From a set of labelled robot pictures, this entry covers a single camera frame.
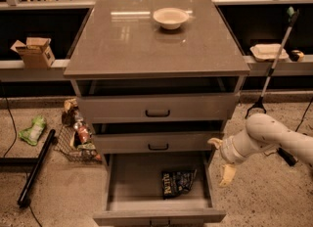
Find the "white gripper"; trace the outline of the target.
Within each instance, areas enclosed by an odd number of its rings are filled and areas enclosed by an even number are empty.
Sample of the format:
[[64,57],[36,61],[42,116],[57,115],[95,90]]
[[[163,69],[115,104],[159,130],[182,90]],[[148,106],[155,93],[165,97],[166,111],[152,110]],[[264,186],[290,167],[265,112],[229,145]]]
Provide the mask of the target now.
[[210,138],[207,143],[220,149],[221,157],[228,162],[222,165],[220,187],[227,187],[233,181],[237,171],[234,164],[241,164],[257,153],[257,142],[245,130],[223,141],[218,138]]

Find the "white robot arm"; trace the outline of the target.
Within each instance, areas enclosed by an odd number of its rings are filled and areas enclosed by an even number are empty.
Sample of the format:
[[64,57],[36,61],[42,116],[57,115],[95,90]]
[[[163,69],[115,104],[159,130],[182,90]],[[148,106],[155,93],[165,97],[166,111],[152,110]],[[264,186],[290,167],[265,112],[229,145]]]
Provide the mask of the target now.
[[224,139],[210,138],[207,143],[214,145],[225,160],[220,187],[231,184],[237,166],[250,156],[275,148],[282,148],[309,167],[313,165],[313,138],[290,130],[266,113],[249,116],[239,133]]

